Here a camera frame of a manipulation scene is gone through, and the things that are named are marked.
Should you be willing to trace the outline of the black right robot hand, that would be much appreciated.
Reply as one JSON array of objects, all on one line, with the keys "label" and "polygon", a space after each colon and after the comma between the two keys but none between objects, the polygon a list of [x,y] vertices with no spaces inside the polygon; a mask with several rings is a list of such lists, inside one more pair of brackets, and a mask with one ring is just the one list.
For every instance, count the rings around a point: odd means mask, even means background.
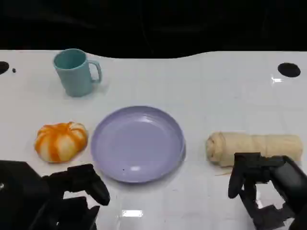
[{"label": "black right robot hand", "polygon": [[[291,230],[307,228],[307,176],[287,156],[263,157],[259,152],[235,153],[228,196],[237,196],[257,230],[274,230],[293,218]],[[274,205],[260,208],[256,203],[256,184],[272,182],[284,199],[281,209]]]}]

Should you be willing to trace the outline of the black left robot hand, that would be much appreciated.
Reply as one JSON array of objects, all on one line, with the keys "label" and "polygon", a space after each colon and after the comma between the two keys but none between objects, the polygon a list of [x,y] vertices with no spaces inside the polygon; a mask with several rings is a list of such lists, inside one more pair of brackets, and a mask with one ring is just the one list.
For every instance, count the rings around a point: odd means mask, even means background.
[{"label": "black left robot hand", "polygon": [[64,198],[65,192],[85,191],[99,205],[110,202],[109,191],[92,164],[69,167],[43,176],[49,195],[32,221],[30,230],[95,230],[100,206],[88,207],[86,197]]}]

